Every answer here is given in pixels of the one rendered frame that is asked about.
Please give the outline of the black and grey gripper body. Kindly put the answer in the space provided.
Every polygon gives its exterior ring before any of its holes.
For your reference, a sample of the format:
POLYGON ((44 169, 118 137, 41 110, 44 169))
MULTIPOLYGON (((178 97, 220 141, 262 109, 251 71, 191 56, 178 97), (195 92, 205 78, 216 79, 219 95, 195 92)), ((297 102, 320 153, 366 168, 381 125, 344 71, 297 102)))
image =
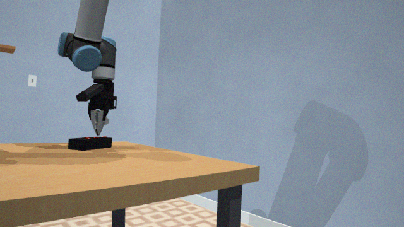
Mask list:
POLYGON ((114 82, 112 82, 112 80, 109 79, 94 79, 93 82, 103 84, 105 89, 101 91, 99 94, 95 95, 95 97, 90 99, 90 106, 94 110, 96 109, 101 110, 104 104, 108 103, 109 110, 116 109, 116 106, 114 106, 114 100, 116 100, 117 103, 117 97, 114 96, 114 82))

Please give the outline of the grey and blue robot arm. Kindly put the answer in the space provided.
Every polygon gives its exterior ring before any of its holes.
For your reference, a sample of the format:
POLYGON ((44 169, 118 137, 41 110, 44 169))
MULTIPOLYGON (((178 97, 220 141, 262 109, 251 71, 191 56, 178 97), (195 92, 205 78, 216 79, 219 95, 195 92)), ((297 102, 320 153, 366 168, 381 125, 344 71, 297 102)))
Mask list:
MULTIPOLYGON (((115 78, 116 41, 102 36, 108 3, 109 0, 81 0, 75 33, 62 32, 59 38, 59 56, 71 59, 81 71, 91 71, 92 79, 115 78)), ((104 89, 103 84, 93 84, 76 99, 87 102, 104 89)))

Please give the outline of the black power strip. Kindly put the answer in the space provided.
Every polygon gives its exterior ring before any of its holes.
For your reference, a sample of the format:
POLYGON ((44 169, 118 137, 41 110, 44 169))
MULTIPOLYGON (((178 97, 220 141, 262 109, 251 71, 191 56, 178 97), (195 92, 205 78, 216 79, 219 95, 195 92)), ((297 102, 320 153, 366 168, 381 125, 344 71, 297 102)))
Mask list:
POLYGON ((74 149, 80 151, 111 148, 111 147, 112 147, 112 138, 111 137, 108 138, 107 136, 71 138, 68 141, 68 149, 74 149))

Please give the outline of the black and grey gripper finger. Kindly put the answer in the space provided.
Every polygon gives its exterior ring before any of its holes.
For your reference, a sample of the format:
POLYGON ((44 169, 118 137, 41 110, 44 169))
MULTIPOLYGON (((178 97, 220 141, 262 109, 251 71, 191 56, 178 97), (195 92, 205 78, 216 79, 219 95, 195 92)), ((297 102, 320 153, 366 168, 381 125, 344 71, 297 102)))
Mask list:
POLYGON ((92 122, 93 128, 95 130, 96 135, 97 134, 97 123, 98 123, 98 113, 100 110, 94 110, 91 106, 90 106, 90 102, 88 103, 88 114, 89 114, 89 118, 92 122))
POLYGON ((109 112, 108 103, 105 103, 102 107, 101 111, 98 113, 98 127, 97 127, 97 134, 100 135, 103 126, 109 123, 109 119, 107 118, 107 114, 109 112), (106 118, 106 119, 105 119, 106 118), (105 121, 105 123, 104 123, 105 121))

